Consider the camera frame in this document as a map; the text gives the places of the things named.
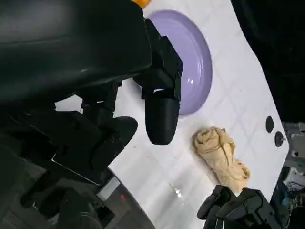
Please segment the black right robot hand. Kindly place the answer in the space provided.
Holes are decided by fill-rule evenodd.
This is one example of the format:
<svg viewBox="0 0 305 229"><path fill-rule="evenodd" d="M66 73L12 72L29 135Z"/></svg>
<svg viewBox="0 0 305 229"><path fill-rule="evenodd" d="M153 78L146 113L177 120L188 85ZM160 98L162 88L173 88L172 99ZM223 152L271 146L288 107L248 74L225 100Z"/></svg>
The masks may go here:
<svg viewBox="0 0 305 229"><path fill-rule="evenodd" d="M250 188L243 188L236 196L229 187L216 185L197 218L204 220L205 229L283 228L262 192Z"/></svg>

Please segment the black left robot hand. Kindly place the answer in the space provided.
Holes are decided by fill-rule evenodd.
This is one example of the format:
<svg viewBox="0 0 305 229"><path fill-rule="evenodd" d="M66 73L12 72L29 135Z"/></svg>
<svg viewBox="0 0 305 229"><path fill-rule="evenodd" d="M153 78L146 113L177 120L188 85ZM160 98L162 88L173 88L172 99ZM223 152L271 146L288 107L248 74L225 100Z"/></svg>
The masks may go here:
<svg viewBox="0 0 305 229"><path fill-rule="evenodd" d="M138 127L113 116L130 78L142 90L149 140L169 144L182 72L168 37L131 0L0 3L0 131L51 173L102 184Z"/></svg>

